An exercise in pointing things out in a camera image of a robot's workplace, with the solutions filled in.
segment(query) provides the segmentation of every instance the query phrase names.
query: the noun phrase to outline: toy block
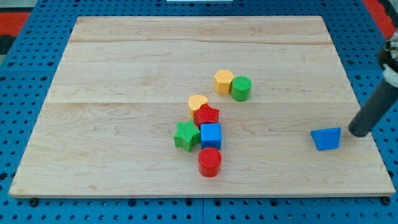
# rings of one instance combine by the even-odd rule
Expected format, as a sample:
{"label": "toy block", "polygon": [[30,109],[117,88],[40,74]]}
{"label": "toy block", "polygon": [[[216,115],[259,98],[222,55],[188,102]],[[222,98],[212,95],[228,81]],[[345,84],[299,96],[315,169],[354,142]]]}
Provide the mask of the toy block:
{"label": "toy block", "polygon": [[250,96],[251,80],[248,77],[238,76],[232,80],[231,97],[232,99],[243,102]]}
{"label": "toy block", "polygon": [[207,147],[199,152],[199,173],[205,177],[214,177],[220,172],[221,153],[213,148]]}
{"label": "toy block", "polygon": [[190,96],[188,99],[189,118],[191,120],[193,120],[193,112],[196,110],[199,110],[202,105],[204,105],[208,102],[209,102],[209,100],[205,96],[202,96],[202,95]]}
{"label": "toy block", "polygon": [[177,131],[174,134],[175,147],[182,147],[191,152],[192,148],[200,143],[200,131],[193,121],[177,123]]}
{"label": "toy block", "polygon": [[193,121],[200,129],[201,124],[218,123],[220,111],[211,108],[208,104],[203,105],[199,110],[193,112]]}
{"label": "toy block", "polygon": [[213,147],[218,150],[221,149],[221,125],[215,124],[202,124],[200,125],[200,141],[201,148]]}
{"label": "toy block", "polygon": [[340,143],[341,128],[328,128],[311,131],[318,150],[337,149]]}
{"label": "toy block", "polygon": [[229,70],[219,70],[214,75],[214,89],[218,94],[229,94],[231,93],[232,80],[235,78]]}

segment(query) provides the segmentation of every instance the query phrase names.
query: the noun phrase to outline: wood grain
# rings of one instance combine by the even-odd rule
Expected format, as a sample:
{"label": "wood grain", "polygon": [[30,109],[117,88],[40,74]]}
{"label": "wood grain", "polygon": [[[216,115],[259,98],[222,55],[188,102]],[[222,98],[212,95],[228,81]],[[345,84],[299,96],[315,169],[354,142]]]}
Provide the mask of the wood grain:
{"label": "wood grain", "polygon": [[[218,95],[219,69],[253,82],[244,103]],[[174,148],[187,101],[220,109],[223,162]],[[10,194],[18,198],[359,197],[394,186],[321,17],[80,17]],[[318,151],[313,129],[340,126]]]}

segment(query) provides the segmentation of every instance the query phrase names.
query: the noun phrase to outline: blue triangular prism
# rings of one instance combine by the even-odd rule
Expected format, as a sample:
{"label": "blue triangular prism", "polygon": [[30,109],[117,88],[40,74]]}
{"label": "blue triangular prism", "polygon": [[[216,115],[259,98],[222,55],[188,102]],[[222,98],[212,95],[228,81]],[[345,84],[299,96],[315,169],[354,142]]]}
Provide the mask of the blue triangular prism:
{"label": "blue triangular prism", "polygon": [[311,131],[318,150],[337,149],[340,143],[341,128],[328,128]]}

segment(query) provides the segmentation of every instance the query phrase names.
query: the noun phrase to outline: black cylinder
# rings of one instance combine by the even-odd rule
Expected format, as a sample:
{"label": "black cylinder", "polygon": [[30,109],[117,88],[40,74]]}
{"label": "black cylinder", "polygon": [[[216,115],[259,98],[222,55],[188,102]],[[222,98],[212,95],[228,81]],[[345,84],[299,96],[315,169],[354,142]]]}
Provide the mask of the black cylinder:
{"label": "black cylinder", "polygon": [[398,88],[383,79],[348,125],[356,137],[365,137],[398,99]]}

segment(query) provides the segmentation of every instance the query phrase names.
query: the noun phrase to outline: yellow hexagon block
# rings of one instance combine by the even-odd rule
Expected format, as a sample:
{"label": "yellow hexagon block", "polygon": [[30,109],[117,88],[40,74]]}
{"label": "yellow hexagon block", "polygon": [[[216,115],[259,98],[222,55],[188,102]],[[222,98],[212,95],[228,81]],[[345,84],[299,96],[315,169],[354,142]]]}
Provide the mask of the yellow hexagon block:
{"label": "yellow hexagon block", "polygon": [[204,104],[207,104],[209,99],[202,95],[193,95],[190,96],[188,99],[188,106],[189,106],[189,118],[193,120],[193,112],[195,110],[199,110],[200,107]]}
{"label": "yellow hexagon block", "polygon": [[214,75],[214,89],[218,94],[231,93],[232,80],[235,78],[229,70],[219,70]]}

